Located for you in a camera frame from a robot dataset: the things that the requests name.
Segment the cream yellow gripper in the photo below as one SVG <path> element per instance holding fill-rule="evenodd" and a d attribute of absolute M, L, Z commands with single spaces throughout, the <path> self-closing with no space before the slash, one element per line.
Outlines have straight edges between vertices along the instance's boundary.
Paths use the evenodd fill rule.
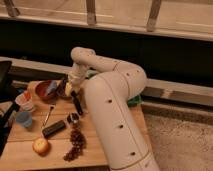
<path fill-rule="evenodd" d="M 83 115 L 83 110 L 81 104 L 77 98 L 77 94 L 80 90 L 80 80 L 76 76 L 67 76 L 65 85 L 65 95 L 67 97 L 72 97 L 72 101 L 75 105 L 77 113 L 81 116 Z"/>

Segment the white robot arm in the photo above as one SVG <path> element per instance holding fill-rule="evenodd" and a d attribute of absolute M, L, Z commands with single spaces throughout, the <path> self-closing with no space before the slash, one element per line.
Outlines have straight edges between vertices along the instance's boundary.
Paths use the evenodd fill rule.
<path fill-rule="evenodd" d="M 83 47 L 73 48 L 71 58 L 68 80 L 73 88 L 84 88 L 86 107 L 110 170 L 160 171 L 127 105 L 146 87 L 143 68 Z"/>

